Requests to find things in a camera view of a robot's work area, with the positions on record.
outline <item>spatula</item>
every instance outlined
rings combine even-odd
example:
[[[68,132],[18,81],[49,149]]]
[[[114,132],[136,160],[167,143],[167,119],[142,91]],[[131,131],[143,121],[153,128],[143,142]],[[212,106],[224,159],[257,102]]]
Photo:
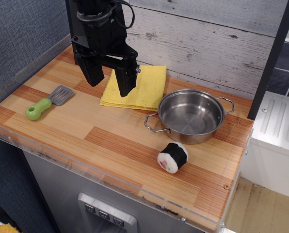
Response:
[[[71,96],[71,94],[71,89],[60,85],[47,98],[43,98],[38,103],[28,107],[25,114],[30,120],[38,120],[41,114],[50,108],[52,103],[60,106],[69,96]]]

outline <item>metal pot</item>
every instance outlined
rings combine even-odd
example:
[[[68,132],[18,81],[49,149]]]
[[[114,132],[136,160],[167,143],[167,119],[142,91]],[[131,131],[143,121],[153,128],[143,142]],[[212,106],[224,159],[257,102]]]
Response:
[[[225,113],[218,101],[232,103],[232,111]],[[146,116],[144,125],[153,132],[166,132],[168,136],[183,144],[198,144],[212,138],[222,125],[225,115],[234,112],[234,102],[194,89],[182,89],[164,96],[158,112]],[[155,130],[147,125],[148,118],[159,114],[164,129]]]

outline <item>pot handle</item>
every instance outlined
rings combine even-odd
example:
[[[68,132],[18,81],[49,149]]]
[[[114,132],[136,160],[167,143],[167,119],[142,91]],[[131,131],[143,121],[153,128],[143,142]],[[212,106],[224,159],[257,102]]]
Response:
[[[155,115],[157,115],[157,114],[158,114],[158,113],[153,113],[153,114],[147,115],[147,116],[145,117],[144,125],[145,125],[148,129],[152,130],[152,131],[155,132],[155,133],[162,132],[162,131],[168,131],[168,133],[170,133],[170,130],[169,130],[168,128],[167,128],[167,129],[161,129],[161,130],[155,130],[155,129],[153,129],[153,128],[151,128],[150,126],[147,125],[147,122],[148,122],[149,117],[155,116]]]
[[[235,104],[234,104],[234,102],[233,102],[232,100],[229,100],[229,99],[227,99],[227,98],[225,98],[225,97],[218,97],[218,98],[216,98],[216,99],[217,99],[217,100],[218,100],[218,99],[224,99],[224,100],[229,101],[229,102],[232,103],[232,110],[229,111],[229,112],[227,112],[227,113],[225,113],[225,115],[226,115],[226,114],[229,114],[229,113],[232,113],[232,112],[235,111]]]

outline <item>green spatula handle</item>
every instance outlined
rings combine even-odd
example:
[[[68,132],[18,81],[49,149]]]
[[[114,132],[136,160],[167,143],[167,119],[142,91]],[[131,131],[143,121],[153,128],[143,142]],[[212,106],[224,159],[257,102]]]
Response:
[[[25,111],[25,114],[30,120],[38,120],[41,116],[41,113],[50,108],[51,105],[52,101],[50,99],[43,98],[38,103],[28,107]]]

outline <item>yellow sponge cloth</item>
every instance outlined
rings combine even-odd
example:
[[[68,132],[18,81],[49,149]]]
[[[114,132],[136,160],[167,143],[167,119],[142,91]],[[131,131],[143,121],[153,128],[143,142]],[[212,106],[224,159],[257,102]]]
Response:
[[[125,97],[120,96],[115,71],[112,70],[100,105],[157,111],[164,94],[166,70],[166,66],[141,66],[136,87]]]
[[[8,223],[7,225],[0,225],[0,233],[18,233],[18,231]]]

